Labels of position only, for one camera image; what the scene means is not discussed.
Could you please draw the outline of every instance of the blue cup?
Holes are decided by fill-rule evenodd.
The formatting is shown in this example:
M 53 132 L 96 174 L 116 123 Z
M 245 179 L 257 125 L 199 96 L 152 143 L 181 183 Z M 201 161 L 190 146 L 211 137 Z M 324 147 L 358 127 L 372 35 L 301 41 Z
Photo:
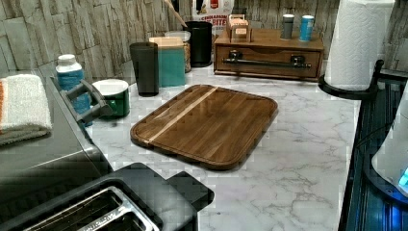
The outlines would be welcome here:
M 300 37 L 299 40 L 301 41 L 310 41 L 312 38 L 313 32 L 313 24 L 315 22 L 315 18 L 311 15 L 303 15 L 302 16 L 302 23 L 300 25 Z

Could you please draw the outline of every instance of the marble countertop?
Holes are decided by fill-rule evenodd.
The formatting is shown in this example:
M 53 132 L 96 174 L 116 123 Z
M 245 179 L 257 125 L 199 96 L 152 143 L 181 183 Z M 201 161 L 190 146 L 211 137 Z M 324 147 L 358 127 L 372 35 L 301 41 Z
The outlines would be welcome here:
M 186 171 L 215 192 L 198 213 L 199 230 L 337 230 L 360 101 L 332 97 L 316 83 L 214 75 L 194 68 L 183 87 L 140 97 L 130 87 L 131 113 L 97 119 L 87 129 L 114 169 L 140 162 L 165 179 Z M 206 84 L 270 97 L 279 112 L 246 161 L 213 171 L 144 149 L 130 129 L 170 98 Z

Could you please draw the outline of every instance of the black paper towel holder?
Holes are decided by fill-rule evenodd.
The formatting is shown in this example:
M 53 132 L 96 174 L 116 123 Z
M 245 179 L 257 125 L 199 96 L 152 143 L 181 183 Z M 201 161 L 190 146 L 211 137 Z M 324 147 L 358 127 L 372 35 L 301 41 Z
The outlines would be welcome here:
M 381 75 L 381 68 L 384 65 L 383 60 L 378 60 L 375 63 L 374 72 L 372 73 L 372 78 L 369 87 L 366 90 L 342 90 L 336 87 L 329 85 L 324 80 L 324 75 L 321 75 L 319 78 L 319 88 L 324 92 L 344 99 L 351 100 L 364 100 L 364 99 L 373 99 L 373 97 L 378 92 L 378 78 Z

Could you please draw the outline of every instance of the striped towel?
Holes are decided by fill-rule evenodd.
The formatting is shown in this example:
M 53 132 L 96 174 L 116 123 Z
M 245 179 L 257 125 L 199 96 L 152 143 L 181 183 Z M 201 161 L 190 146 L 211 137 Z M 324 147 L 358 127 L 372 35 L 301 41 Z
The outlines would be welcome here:
M 0 145 L 40 137 L 51 129 L 48 101 L 38 76 L 0 79 Z

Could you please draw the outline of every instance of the black canister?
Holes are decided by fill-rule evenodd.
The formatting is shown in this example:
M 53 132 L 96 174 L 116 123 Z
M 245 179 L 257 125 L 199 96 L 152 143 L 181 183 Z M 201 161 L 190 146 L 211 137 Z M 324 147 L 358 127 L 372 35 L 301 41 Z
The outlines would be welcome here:
M 191 66 L 204 67 L 211 64 L 213 48 L 213 24 L 204 21 L 186 22 L 184 31 L 191 33 Z
M 135 70 L 140 96 L 159 93 L 158 45 L 154 42 L 136 42 L 130 45 L 130 55 Z

